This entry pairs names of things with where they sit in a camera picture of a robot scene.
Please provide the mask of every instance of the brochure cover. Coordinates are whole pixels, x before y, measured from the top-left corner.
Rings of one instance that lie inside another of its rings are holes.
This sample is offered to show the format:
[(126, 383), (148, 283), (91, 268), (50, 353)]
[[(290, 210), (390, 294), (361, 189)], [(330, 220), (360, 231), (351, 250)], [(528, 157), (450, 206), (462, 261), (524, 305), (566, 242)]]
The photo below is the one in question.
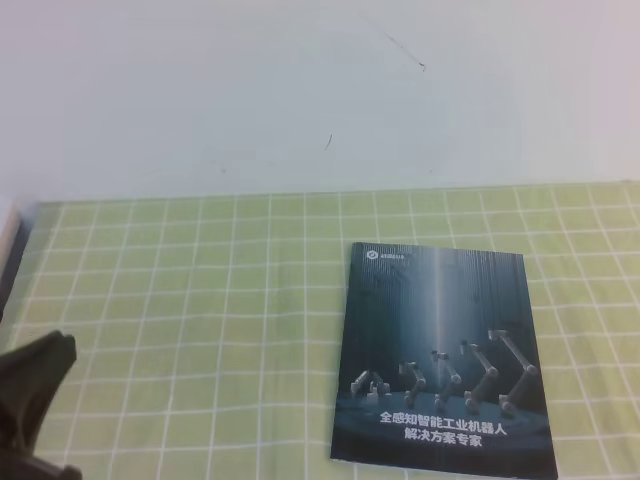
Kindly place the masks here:
[(521, 255), (353, 245), (331, 458), (558, 478)]

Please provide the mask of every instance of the white wall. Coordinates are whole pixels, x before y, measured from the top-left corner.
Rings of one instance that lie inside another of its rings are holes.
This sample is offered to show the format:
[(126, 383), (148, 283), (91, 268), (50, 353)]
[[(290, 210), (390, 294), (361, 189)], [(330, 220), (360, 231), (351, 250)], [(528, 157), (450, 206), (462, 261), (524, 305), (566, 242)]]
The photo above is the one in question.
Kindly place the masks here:
[(2, 0), (0, 192), (640, 178), (639, 18), (637, 0)]

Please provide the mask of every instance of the wall scratch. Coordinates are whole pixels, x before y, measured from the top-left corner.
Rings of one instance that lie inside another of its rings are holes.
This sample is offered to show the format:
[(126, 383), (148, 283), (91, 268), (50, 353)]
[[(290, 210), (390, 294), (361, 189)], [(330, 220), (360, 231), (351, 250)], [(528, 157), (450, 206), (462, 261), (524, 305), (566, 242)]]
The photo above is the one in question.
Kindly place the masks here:
[(391, 35), (389, 35), (384, 28), (382, 28), (379, 24), (377, 24), (376, 22), (374, 22), (373, 20), (371, 20), (369, 17), (367, 17), (364, 14), (362, 14), (362, 18), (364, 18), (364, 20), (369, 25), (371, 25), (374, 28), (374, 30), (376, 30), (380, 35), (382, 35), (387, 40), (389, 40), (391, 43), (393, 43), (396, 47), (398, 47), (414, 63), (420, 65), (422, 67), (422, 71), (423, 72), (425, 72), (427, 70), (427, 67), (426, 67), (426, 65), (424, 63), (422, 63), (415, 55), (413, 55), (404, 45), (402, 45), (395, 38), (393, 38)]

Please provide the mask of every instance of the robot arm illustration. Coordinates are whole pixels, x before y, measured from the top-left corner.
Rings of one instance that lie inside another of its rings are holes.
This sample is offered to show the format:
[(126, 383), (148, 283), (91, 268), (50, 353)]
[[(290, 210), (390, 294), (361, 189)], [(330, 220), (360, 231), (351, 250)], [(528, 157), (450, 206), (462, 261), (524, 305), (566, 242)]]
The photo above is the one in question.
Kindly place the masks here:
[(434, 350), (433, 352), (431, 352), (431, 359), (436, 364), (439, 362), (444, 363), (450, 375), (449, 382), (447, 383), (447, 386), (444, 388), (444, 390), (441, 393), (436, 393), (435, 406), (437, 409), (443, 410), (447, 406), (447, 401), (453, 393), (455, 385), (460, 385), (462, 379), (460, 378), (460, 375), (458, 375), (458, 372), (456, 372), (453, 368), (453, 365), (451, 365), (449, 354), (441, 353)]
[(473, 353), (485, 370), (484, 375), (480, 379), (480, 383), (478, 383), (472, 391), (464, 392), (465, 406), (471, 413), (478, 413), (482, 400), (498, 379), (498, 369), (489, 363), (489, 360), (484, 356), (480, 347), (474, 343), (467, 343), (466, 341), (463, 341), (460, 344), (460, 351), (462, 355), (468, 355), (469, 352)]
[(493, 341), (501, 339), (520, 362), (520, 365), (522, 365), (522, 369), (524, 370), (520, 379), (511, 391), (507, 395), (498, 396), (498, 403), (500, 404), (502, 411), (507, 415), (513, 415), (516, 411), (516, 403), (520, 397), (522, 397), (522, 394), (527, 389), (528, 384), (533, 380), (533, 378), (538, 376), (538, 369), (531, 365), (524, 355), (522, 355), (522, 352), (520, 352), (518, 347), (516, 347), (513, 341), (509, 338), (506, 330), (489, 330), (489, 339)]
[(371, 379), (371, 381), (369, 382), (367, 400), (375, 402), (381, 395), (391, 395), (389, 384), (384, 383), (384, 380), (380, 375), (376, 372), (365, 370), (358, 376), (358, 378), (355, 379), (355, 381), (351, 383), (351, 397), (355, 397), (369, 379)]
[(400, 375), (409, 376), (414, 381), (413, 388), (408, 390), (404, 397), (407, 408), (413, 408), (416, 403), (416, 397), (427, 387), (427, 381), (424, 379), (424, 375), (416, 362), (401, 363)]

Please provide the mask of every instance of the green grid mat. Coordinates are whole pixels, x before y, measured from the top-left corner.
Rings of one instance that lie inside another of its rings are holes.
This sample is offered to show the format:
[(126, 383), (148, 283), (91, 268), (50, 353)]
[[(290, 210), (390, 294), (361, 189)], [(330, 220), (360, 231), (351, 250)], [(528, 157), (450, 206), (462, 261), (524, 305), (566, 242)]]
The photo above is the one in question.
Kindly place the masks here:
[(92, 480), (418, 479), (328, 460), (354, 241), (525, 255), (562, 477), (640, 477), (640, 184), (45, 204), (0, 325), (78, 361), (37, 453)]

